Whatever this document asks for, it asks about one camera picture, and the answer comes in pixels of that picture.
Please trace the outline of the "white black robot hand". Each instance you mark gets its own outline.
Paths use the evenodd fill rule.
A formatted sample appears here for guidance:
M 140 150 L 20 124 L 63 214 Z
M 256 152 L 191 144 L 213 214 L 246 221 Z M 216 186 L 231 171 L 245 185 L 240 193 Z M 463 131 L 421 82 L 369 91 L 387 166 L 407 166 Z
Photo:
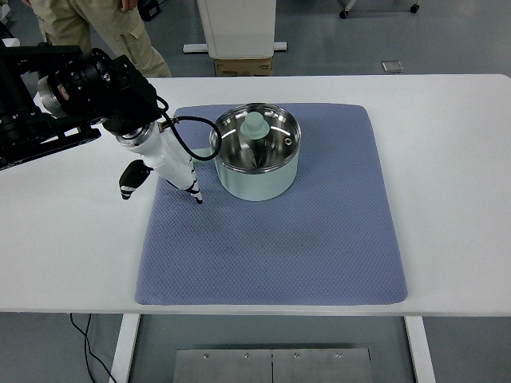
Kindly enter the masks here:
M 155 171 L 171 186 L 187 192 L 197 203 L 203 203 L 192 157 L 172 133 L 160 128 L 159 123 L 152 122 L 118 136 L 117 141 L 128 151 L 141 156 L 128 165 L 119 179 L 123 199 L 129 199 Z

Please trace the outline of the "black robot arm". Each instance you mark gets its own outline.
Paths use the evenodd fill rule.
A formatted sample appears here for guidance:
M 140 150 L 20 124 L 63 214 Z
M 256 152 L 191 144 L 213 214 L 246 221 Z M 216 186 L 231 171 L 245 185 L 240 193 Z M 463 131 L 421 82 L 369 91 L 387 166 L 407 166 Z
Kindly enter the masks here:
M 1 168 L 160 119 L 167 105 L 125 56 L 75 45 L 1 47 Z

